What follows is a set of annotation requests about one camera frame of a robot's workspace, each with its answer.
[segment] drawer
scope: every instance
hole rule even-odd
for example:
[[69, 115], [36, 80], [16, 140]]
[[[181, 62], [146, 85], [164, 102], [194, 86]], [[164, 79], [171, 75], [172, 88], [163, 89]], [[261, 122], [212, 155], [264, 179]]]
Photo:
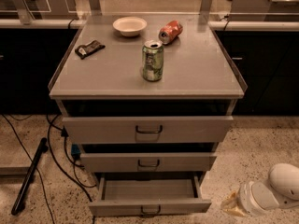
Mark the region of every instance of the drawer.
[[231, 116], [63, 119], [77, 144], [221, 142], [232, 121]]
[[101, 174], [96, 217], [157, 216], [206, 212], [197, 173]]
[[84, 167], [92, 173], [209, 171], [215, 160], [210, 153], [81, 154]]

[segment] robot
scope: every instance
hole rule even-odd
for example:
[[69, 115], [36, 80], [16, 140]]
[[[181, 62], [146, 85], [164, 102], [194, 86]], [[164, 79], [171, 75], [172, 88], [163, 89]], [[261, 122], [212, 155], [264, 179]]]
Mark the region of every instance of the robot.
[[258, 217], [267, 211], [299, 207], [299, 168], [275, 164], [262, 181], [247, 182], [221, 204], [221, 209], [237, 217]]

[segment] soda can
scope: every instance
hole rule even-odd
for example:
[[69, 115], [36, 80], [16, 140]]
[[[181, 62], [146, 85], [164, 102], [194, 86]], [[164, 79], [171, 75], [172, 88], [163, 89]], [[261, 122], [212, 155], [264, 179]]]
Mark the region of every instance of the soda can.
[[183, 31], [183, 26], [179, 21], [170, 21], [165, 27], [161, 28], [159, 39], [163, 44], [171, 43]]
[[164, 48], [161, 41], [147, 41], [142, 48], [143, 78], [157, 81], [162, 78]]

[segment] white bowl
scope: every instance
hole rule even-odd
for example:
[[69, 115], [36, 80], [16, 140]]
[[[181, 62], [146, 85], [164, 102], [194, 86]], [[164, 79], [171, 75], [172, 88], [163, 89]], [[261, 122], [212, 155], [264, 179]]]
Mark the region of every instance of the white bowl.
[[123, 36], [137, 36], [147, 27], [147, 22], [137, 17], [125, 17], [114, 21], [113, 27]]

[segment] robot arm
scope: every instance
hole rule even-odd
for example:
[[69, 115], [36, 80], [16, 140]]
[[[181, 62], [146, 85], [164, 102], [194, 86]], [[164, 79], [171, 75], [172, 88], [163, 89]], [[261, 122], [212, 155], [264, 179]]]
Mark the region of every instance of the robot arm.
[[274, 165], [265, 180], [242, 184], [221, 204], [224, 212], [239, 217], [294, 207], [299, 207], [299, 168], [287, 163]]

